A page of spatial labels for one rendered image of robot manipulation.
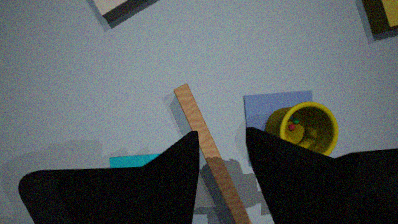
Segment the yellow rectangular block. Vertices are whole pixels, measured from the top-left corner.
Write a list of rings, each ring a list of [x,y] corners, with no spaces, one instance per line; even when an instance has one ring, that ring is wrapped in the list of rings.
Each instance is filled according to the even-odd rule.
[[[398,29],[398,0],[362,0],[372,35]]]

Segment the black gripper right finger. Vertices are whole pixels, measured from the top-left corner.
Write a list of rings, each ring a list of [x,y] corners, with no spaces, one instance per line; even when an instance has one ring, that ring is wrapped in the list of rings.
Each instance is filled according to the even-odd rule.
[[[368,192],[398,187],[398,149],[332,158],[255,127],[246,145],[275,224],[356,224]]]

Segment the yellow cup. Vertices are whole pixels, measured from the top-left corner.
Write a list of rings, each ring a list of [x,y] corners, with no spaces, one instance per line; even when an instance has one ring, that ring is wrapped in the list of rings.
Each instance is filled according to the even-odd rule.
[[[291,115],[300,122],[294,124]],[[295,125],[295,130],[288,129],[290,124]],[[327,107],[306,101],[273,112],[266,123],[266,133],[328,156],[338,142],[339,127]]]

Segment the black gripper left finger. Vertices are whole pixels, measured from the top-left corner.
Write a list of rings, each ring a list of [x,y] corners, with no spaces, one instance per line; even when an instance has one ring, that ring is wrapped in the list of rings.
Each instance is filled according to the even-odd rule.
[[[35,224],[192,224],[198,131],[142,167],[39,170],[20,179]]]

